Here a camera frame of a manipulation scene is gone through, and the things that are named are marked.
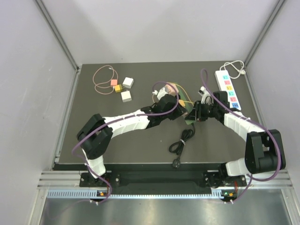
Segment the green power strip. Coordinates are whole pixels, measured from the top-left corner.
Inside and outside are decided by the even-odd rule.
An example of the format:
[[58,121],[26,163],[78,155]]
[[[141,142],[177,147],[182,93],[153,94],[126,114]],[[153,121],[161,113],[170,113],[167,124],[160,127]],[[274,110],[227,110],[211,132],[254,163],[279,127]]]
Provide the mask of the green power strip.
[[[185,94],[185,92],[184,92],[184,90],[183,90],[182,88],[180,88],[180,87],[178,87],[178,86],[177,86],[177,88],[178,88],[178,90],[179,90],[179,97],[180,97],[180,100],[183,100],[184,103],[185,103],[185,105],[182,106],[182,107],[184,107],[184,108],[186,109],[186,111],[187,111],[188,113],[190,113],[190,112],[192,111],[193,107],[194,107],[194,102],[192,102],[191,100],[189,100],[189,98],[187,97],[187,95]],[[185,123],[186,123],[187,125],[190,125],[190,124],[193,124],[193,123],[194,123],[194,121],[188,121],[188,120],[185,120],[185,117],[184,117],[184,116],[182,116],[182,117],[184,118],[184,121],[185,121]]]

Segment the orange small charger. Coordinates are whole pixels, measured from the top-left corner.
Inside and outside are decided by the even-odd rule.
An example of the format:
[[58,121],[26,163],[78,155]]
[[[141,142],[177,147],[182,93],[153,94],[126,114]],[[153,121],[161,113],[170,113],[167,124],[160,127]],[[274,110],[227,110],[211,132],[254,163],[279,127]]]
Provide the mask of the orange small charger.
[[184,103],[184,101],[183,101],[183,100],[179,100],[179,103],[180,103],[182,106],[184,106],[184,105],[185,105],[185,103]]

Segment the white square charger plug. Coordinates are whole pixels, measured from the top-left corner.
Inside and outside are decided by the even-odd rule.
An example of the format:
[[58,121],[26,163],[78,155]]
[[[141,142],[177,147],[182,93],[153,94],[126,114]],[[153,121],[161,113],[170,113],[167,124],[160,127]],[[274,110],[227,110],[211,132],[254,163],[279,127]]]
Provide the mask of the white square charger plug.
[[121,92],[122,102],[129,102],[132,100],[131,93],[129,90]]

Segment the white power strip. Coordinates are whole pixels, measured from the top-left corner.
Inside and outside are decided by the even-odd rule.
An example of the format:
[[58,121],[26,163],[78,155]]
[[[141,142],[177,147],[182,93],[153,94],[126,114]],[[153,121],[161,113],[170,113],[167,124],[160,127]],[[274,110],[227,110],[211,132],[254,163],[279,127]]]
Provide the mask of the white power strip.
[[215,78],[220,91],[226,91],[228,95],[228,102],[231,108],[236,108],[241,111],[236,91],[227,70],[218,70],[215,72]]

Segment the yellow charger plug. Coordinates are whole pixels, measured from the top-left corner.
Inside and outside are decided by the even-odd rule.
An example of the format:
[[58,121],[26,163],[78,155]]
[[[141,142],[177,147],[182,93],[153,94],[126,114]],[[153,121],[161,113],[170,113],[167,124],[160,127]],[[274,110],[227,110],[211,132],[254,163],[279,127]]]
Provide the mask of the yellow charger plug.
[[114,91],[116,93],[122,92],[123,89],[124,89],[124,87],[121,84],[114,86]]

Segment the pink charger plug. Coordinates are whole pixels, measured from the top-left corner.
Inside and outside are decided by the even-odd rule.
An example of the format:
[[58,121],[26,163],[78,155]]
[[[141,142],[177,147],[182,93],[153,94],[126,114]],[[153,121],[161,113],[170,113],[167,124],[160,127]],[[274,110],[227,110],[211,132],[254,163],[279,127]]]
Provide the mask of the pink charger plug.
[[118,85],[118,80],[117,79],[112,79],[110,85],[111,85],[111,87],[114,87],[114,86]]

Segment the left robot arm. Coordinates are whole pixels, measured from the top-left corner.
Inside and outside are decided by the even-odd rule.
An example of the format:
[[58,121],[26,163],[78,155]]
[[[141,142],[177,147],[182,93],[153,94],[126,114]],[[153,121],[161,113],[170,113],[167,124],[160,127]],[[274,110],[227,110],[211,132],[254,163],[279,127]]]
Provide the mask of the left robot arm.
[[116,117],[94,114],[77,133],[77,140],[84,153],[90,180],[96,186],[106,182],[103,155],[114,137],[160,125],[166,119],[175,120],[187,109],[179,103],[178,96],[164,95],[158,102],[135,112]]

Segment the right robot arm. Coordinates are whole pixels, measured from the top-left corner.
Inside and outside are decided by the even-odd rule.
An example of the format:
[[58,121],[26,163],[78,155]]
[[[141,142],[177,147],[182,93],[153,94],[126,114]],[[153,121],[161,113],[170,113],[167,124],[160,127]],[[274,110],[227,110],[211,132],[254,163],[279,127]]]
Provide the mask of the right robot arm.
[[246,117],[237,108],[231,108],[226,91],[210,94],[206,89],[199,91],[202,99],[194,103],[186,116],[191,121],[206,121],[215,118],[225,127],[234,131],[245,143],[245,156],[238,160],[222,163],[219,167],[219,181],[231,185],[237,176],[273,172],[273,175],[260,179],[265,182],[274,179],[286,166],[281,133],[267,130],[261,124]]

